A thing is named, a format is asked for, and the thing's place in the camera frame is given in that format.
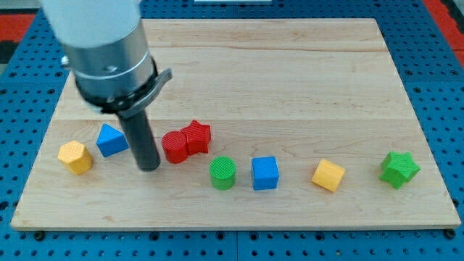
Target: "silver metal band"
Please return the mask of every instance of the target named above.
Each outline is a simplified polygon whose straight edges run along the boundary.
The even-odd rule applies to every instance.
[[[141,21],[126,37],[111,44],[94,48],[62,47],[79,88],[95,98],[127,96],[154,73]]]

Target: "yellow hexagon block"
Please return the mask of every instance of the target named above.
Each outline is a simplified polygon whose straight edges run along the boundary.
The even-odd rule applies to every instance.
[[[329,162],[326,159],[322,159],[319,162],[319,166],[312,177],[312,182],[319,186],[328,189],[329,191],[335,192],[339,187],[340,181],[345,174],[345,169]]]
[[[86,145],[77,141],[71,141],[59,148],[58,160],[67,170],[80,175],[92,167],[92,155]]]

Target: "red surface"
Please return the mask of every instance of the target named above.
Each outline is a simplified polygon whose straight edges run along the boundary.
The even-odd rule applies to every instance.
[[[187,137],[180,131],[170,131],[161,140],[162,148],[168,162],[181,163],[189,157],[187,149]]]
[[[0,41],[21,42],[35,16],[35,14],[0,14]]]
[[[423,3],[455,52],[461,66],[464,66],[464,56],[461,52],[464,51],[464,35],[457,28],[457,23],[450,16],[448,8],[440,0],[423,0]]]
[[[192,120],[190,125],[181,130],[187,137],[188,153],[208,153],[208,144],[211,141],[211,127]]]

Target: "green cylinder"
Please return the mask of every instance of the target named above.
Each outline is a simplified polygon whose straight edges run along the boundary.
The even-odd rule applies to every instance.
[[[235,184],[236,166],[230,157],[216,157],[210,163],[211,184],[219,190],[228,190]]]

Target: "blue pegboard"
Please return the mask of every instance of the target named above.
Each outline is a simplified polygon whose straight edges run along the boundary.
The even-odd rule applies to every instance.
[[[374,17],[457,211],[464,214],[464,72],[423,3],[144,0],[145,18]],[[0,260],[462,260],[464,230],[20,233],[9,222],[67,71],[39,11],[0,77]]]

